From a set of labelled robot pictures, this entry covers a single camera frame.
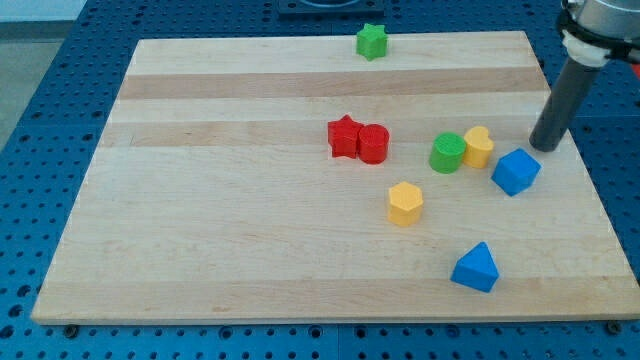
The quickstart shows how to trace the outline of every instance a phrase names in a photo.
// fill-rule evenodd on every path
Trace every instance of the blue pegboard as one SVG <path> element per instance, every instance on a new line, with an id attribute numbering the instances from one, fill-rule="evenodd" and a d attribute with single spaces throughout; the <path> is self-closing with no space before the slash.
<path id="1" fill-rule="evenodd" d="M 386 0 L 385 16 L 279 19 L 275 1 L 89 0 L 0 157 L 0 359 L 640 359 L 640 322 L 39 326 L 29 314 L 141 38 L 525 30 L 552 83 L 557 0 Z M 571 132 L 640 276 L 640 81 L 610 64 Z"/>

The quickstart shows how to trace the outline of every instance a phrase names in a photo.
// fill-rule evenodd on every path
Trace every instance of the blue cube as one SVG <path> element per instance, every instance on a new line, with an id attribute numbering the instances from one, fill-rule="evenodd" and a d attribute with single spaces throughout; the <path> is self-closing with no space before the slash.
<path id="1" fill-rule="evenodd" d="M 514 196 L 533 184 L 541 167 L 531 155 L 519 148 L 498 160 L 491 180 L 509 196 Z"/>
<path id="2" fill-rule="evenodd" d="M 488 293 L 499 277 L 487 243 L 481 242 L 458 260 L 451 281 Z"/>

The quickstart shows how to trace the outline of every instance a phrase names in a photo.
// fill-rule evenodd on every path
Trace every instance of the wooden board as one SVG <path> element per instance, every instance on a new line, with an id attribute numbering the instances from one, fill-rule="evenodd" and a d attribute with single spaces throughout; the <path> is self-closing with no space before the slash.
<path id="1" fill-rule="evenodd" d="M 43 324 L 622 319 L 640 289 L 569 135 L 528 145 L 549 89 L 521 32 L 144 40 L 138 44 L 32 317 Z M 391 132 L 388 160 L 328 154 L 344 113 Z M 495 156 L 453 175 L 442 131 L 488 126 Z M 524 147 L 529 191 L 489 178 Z M 422 221 L 386 220 L 423 189 Z M 490 294 L 449 281 L 488 242 Z"/>

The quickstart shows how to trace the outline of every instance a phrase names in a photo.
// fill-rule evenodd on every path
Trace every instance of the toy block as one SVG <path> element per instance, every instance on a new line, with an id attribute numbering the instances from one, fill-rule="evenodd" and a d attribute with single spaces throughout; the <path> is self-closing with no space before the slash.
<path id="1" fill-rule="evenodd" d="M 358 133 L 364 125 L 345 115 L 340 120 L 330 121 L 327 125 L 331 156 L 356 158 L 358 153 Z"/>
<path id="2" fill-rule="evenodd" d="M 462 156 L 462 163 L 478 169 L 487 167 L 493 152 L 493 141 L 489 138 L 489 129 L 484 126 L 475 126 L 464 134 L 464 141 L 467 143 L 467 148 Z"/>
<path id="3" fill-rule="evenodd" d="M 489 246 L 481 242 L 458 260 L 451 281 L 488 293 L 499 277 Z"/>
<path id="4" fill-rule="evenodd" d="M 491 180 L 509 196 L 514 196 L 533 184 L 541 167 L 531 155 L 519 148 L 498 160 Z"/>
<path id="5" fill-rule="evenodd" d="M 364 24 L 364 28 L 358 31 L 356 52 L 368 61 L 387 55 L 387 34 L 384 25 Z"/>
<path id="6" fill-rule="evenodd" d="M 366 125 L 358 134 L 358 156 L 367 164 L 380 164 L 387 158 L 389 131 L 378 124 Z"/>
<path id="7" fill-rule="evenodd" d="M 429 165 L 439 173 L 453 173 L 460 167 L 466 147 L 467 143 L 460 135 L 444 132 L 433 142 Z"/>
<path id="8" fill-rule="evenodd" d="M 398 226 L 409 226 L 420 220 L 422 215 L 422 190 L 403 181 L 389 188 L 387 218 Z"/>

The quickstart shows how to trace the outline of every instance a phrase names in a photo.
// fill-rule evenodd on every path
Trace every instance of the white wall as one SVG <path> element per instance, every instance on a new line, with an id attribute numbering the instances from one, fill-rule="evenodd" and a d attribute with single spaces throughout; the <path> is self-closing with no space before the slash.
<path id="1" fill-rule="evenodd" d="M 0 22 L 75 20 L 86 0 L 0 0 Z"/>

